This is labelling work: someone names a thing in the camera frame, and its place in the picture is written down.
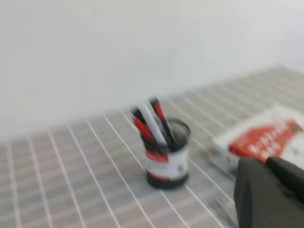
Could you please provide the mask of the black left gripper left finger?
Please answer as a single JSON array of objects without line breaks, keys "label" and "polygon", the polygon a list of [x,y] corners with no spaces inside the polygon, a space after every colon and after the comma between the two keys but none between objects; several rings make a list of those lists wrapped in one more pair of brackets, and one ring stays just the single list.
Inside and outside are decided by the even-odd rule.
[{"label": "black left gripper left finger", "polygon": [[304,203],[259,159],[239,160],[234,201],[240,228],[304,226]]}]

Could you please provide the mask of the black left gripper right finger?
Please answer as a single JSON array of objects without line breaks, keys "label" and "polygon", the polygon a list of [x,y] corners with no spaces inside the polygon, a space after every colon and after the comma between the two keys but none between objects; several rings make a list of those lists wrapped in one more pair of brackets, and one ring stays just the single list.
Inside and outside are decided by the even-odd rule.
[{"label": "black left gripper right finger", "polygon": [[304,170],[280,157],[269,157],[267,167],[302,203],[304,202]]}]

